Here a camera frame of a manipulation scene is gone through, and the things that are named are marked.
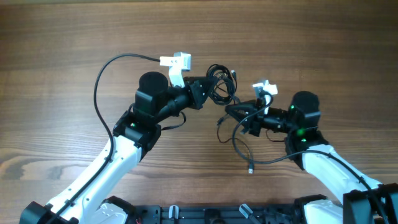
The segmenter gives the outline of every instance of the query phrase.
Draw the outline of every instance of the wooden tabletop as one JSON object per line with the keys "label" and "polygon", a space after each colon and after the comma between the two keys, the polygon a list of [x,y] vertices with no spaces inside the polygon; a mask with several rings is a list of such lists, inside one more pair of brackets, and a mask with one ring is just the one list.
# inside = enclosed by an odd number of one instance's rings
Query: wooden tabletop
{"label": "wooden tabletop", "polygon": [[[237,95],[251,84],[278,85],[273,107],[294,93],[319,96],[320,129],[366,175],[398,182],[397,4],[369,2],[190,1],[0,7],[0,223],[16,223],[33,200],[44,205],[67,187],[108,140],[93,107],[107,59],[192,54],[190,76],[213,63],[235,69]],[[113,126],[134,102],[139,77],[167,74],[156,62],[124,58],[98,89]],[[216,138],[224,108],[208,100],[187,122],[164,131],[111,195],[133,205],[238,205],[293,202],[330,192],[293,162],[248,164]],[[178,124],[170,118],[163,126]],[[230,137],[235,121],[221,128]],[[275,134],[273,138],[282,138]],[[283,143],[240,136],[258,160],[284,156]]]}

